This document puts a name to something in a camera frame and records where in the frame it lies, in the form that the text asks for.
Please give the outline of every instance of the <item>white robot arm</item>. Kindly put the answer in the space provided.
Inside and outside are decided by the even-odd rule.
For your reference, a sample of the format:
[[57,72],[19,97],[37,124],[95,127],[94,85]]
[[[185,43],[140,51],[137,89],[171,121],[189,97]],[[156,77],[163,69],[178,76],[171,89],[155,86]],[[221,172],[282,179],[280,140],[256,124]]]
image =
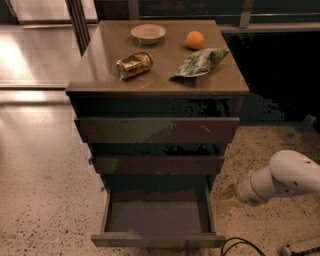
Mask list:
[[259,206],[274,197],[303,193],[320,193],[320,166],[296,151],[283,150],[271,157],[268,166],[241,175],[221,198]]

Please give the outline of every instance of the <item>small white bowl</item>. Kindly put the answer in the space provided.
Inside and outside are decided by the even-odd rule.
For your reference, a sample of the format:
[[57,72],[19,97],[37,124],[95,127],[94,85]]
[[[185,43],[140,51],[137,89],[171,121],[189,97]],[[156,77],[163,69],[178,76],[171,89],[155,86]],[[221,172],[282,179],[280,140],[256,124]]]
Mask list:
[[155,24],[143,24],[134,27],[131,34],[139,39],[144,45],[153,45],[159,42],[160,38],[166,34],[164,27]]

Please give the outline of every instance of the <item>cabinet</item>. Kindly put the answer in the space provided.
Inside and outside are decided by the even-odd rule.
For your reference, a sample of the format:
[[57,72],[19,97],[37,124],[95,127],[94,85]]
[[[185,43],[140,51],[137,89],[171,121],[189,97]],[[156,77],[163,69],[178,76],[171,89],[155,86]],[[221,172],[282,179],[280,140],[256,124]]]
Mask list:
[[[198,30],[204,47],[226,47],[214,21],[148,21],[166,29],[154,46],[130,30],[143,21],[102,21],[66,93],[81,139],[107,189],[96,246],[220,247],[209,193],[232,142],[248,87],[231,55],[194,84],[169,80],[192,52],[185,35]],[[119,80],[116,61],[151,54],[150,71]]]

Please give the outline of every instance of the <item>black cable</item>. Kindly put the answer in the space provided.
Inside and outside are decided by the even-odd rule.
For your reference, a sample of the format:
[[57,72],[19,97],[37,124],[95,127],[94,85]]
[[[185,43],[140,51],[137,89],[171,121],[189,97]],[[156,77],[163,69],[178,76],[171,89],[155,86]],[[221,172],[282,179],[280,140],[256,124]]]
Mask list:
[[[224,247],[225,247],[225,245],[226,245],[229,241],[231,241],[231,240],[240,240],[241,242],[236,242],[236,243],[234,243],[233,245],[231,245],[231,246],[224,252]],[[240,237],[232,237],[232,238],[227,239],[227,240],[223,243],[223,245],[222,245],[222,247],[221,247],[220,256],[226,256],[227,253],[229,252],[229,250],[231,250],[231,248],[233,248],[234,246],[236,246],[236,245],[238,245],[238,244],[246,244],[246,245],[249,245],[249,246],[251,246],[252,248],[254,248],[254,249],[259,253],[260,256],[266,256],[256,245],[254,245],[253,243],[249,242],[248,240],[243,239],[243,238],[240,238]]]

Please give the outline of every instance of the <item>wrapper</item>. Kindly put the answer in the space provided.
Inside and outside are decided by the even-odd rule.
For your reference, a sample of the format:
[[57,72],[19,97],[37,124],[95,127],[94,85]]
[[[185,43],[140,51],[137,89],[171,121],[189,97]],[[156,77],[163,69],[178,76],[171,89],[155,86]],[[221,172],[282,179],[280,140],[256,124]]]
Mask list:
[[198,77],[213,70],[227,54],[225,48],[207,48],[194,52],[190,57],[183,61],[172,78],[177,77]]

